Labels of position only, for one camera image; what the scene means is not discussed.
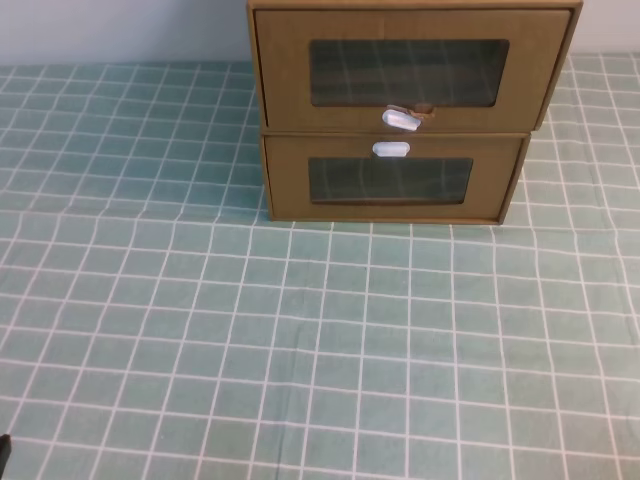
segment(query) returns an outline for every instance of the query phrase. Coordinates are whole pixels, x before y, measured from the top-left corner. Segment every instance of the cardboard drawer box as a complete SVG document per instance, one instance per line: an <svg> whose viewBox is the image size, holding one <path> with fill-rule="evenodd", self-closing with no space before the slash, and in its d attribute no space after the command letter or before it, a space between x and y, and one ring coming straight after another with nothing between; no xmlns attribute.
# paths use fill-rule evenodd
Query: cardboard drawer box
<svg viewBox="0 0 640 480"><path fill-rule="evenodd" d="M499 224L529 135L270 135L274 220Z"/></svg>
<svg viewBox="0 0 640 480"><path fill-rule="evenodd" d="M263 133L538 128L580 0L249 0Z"/></svg>

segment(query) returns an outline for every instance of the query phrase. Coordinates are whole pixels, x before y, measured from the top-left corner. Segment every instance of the drawer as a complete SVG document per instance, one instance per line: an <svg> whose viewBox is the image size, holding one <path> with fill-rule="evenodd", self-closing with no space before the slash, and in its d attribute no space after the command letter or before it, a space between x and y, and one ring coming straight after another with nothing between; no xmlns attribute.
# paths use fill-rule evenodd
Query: drawer
<svg viewBox="0 0 640 480"><path fill-rule="evenodd" d="M513 134L263 137L271 214L500 223L528 142Z"/></svg>
<svg viewBox="0 0 640 480"><path fill-rule="evenodd" d="M421 132L529 132L575 21L569 8L252 14L263 122L278 132L390 133L388 105L433 112Z"/></svg>

